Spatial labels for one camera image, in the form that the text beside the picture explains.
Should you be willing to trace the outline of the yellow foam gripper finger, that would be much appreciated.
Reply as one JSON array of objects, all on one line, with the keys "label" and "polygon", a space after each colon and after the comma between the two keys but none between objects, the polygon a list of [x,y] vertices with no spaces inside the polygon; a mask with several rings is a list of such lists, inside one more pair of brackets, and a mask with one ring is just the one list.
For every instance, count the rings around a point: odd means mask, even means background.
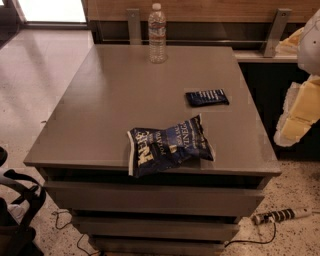
[{"label": "yellow foam gripper finger", "polygon": [[287,90],[274,135],[281,147],[298,143],[320,119],[320,77],[311,75],[302,84],[293,82]]},{"label": "yellow foam gripper finger", "polygon": [[276,46],[276,52],[278,54],[296,54],[303,30],[304,28],[300,28],[292,33],[288,38],[280,41]]}]

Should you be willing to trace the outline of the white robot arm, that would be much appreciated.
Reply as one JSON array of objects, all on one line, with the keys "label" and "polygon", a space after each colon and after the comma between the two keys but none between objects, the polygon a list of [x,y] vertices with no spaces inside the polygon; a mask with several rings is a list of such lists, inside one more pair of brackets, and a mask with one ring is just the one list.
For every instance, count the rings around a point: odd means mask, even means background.
[{"label": "white robot arm", "polygon": [[291,83],[276,126],[274,142],[291,147],[320,119],[320,10],[303,28],[281,41],[277,50],[295,53],[298,67],[309,74],[302,84]]}]

